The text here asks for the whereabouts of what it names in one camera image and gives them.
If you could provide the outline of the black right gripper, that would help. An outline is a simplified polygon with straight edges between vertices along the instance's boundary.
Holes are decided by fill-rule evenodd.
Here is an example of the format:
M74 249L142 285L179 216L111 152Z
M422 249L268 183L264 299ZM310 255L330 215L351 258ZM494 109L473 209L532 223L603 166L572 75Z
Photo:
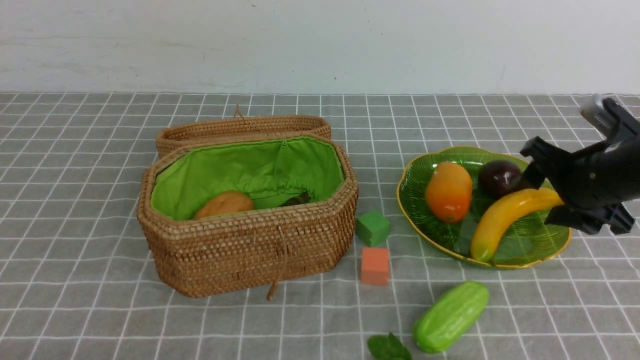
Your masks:
M553 207L548 225L596 235L608 225L615 235L628 234L636 219L623 202L640 195L640 141L633 137L608 146L605 141L570 153L539 136L519 153L531 161L519 178L521 189L551 184L567 205Z

